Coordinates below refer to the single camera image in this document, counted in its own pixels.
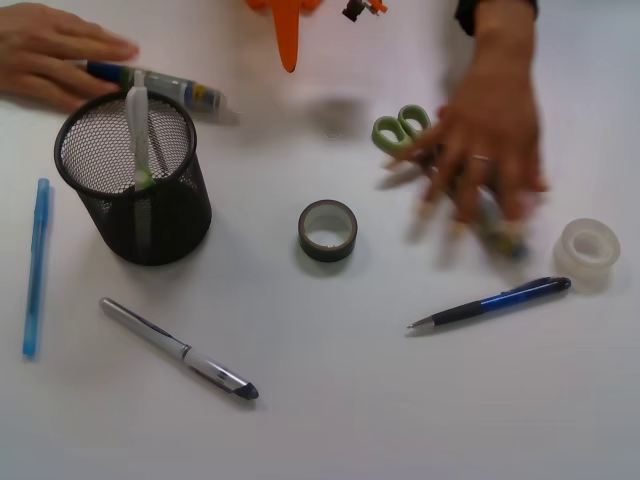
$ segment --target green scissors handle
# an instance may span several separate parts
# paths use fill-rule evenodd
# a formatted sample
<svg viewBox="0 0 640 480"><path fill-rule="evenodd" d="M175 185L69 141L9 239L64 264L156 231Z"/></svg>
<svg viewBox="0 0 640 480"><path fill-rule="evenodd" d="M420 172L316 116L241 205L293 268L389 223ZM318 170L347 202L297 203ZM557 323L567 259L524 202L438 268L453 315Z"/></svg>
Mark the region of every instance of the green scissors handle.
<svg viewBox="0 0 640 480"><path fill-rule="evenodd" d="M409 120L417 121L422 127L416 130L409 123ZM381 117L373 124L371 138L373 143L385 153L395 155L396 153L409 147L425 130L431 128L429 115L418 105L407 105L400 110L398 118ZM386 137L383 131L393 133L397 140Z"/></svg>

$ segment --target white table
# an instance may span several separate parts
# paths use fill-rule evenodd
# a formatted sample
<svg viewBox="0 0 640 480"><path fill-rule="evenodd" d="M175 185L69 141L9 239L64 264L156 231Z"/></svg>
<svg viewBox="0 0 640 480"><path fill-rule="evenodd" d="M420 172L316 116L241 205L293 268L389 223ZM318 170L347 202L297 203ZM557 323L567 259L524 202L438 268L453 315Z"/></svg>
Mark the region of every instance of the white table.
<svg viewBox="0 0 640 480"><path fill-rule="evenodd" d="M222 88L245 122L197 125L210 233L186 260L147 270L111 253L57 174L64 116L0 103L1 478L638 478L640 4L543 2L539 21L554 189L519 275L551 273L564 225L592 217L622 243L610 288L407 338L408 323L504 290L514 275L472 236L441 265L446 208L408 243L420 182L380 191L384 155L367 132L329 140L300 121L300 107L308 88L358 86L365 130L407 103L435 112L450 51L468 48L452 5L389 0L386 16L354 25L340 15L345 0L327 1L302 21L287 75L271 19L240 0L49 3L137 39L141 65ZM24 363L42 176L55 188L46 313L41 359ZM322 198L345 202L360 223L341 269L296 247L300 212ZM253 381L255 407L106 319L105 295Z"/></svg>

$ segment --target clear tape roll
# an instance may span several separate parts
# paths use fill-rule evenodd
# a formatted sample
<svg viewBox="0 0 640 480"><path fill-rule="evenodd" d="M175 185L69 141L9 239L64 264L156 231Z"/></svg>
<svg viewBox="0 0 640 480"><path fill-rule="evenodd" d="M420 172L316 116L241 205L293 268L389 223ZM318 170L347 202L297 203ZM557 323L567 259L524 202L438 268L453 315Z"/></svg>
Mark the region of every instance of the clear tape roll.
<svg viewBox="0 0 640 480"><path fill-rule="evenodd" d="M569 223L554 248L558 267L584 280L609 274L620 258L618 237L604 223L580 218Z"/></svg>

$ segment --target roll of tape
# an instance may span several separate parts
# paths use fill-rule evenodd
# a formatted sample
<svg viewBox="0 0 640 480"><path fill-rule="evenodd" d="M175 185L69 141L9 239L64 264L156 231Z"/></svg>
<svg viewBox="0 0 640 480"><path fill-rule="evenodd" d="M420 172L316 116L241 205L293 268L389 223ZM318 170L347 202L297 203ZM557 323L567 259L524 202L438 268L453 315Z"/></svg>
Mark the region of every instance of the roll of tape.
<svg viewBox="0 0 640 480"><path fill-rule="evenodd" d="M620 258L620 242L604 223L580 218L565 227L553 253L559 267L589 280L609 273Z"/></svg>
<svg viewBox="0 0 640 480"><path fill-rule="evenodd" d="M345 204L320 200L304 209L298 220L300 247L318 262L338 262L356 246L358 222Z"/></svg>

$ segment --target orange object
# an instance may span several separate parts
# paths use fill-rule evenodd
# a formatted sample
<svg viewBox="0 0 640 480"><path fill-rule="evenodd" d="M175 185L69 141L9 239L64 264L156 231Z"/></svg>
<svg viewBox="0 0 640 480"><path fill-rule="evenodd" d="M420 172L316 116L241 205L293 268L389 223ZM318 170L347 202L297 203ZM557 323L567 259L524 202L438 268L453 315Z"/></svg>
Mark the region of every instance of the orange object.
<svg viewBox="0 0 640 480"><path fill-rule="evenodd" d="M313 11L321 2L322 0L247 0L249 7L254 10L271 7L276 26L280 60L282 60L282 66L287 72L293 72L298 63L300 11Z"/></svg>
<svg viewBox="0 0 640 480"><path fill-rule="evenodd" d="M381 0L369 0L369 3L371 4L373 10L375 10L373 13L387 13L387 10L389 10L389 8L384 3L382 3Z"/></svg>

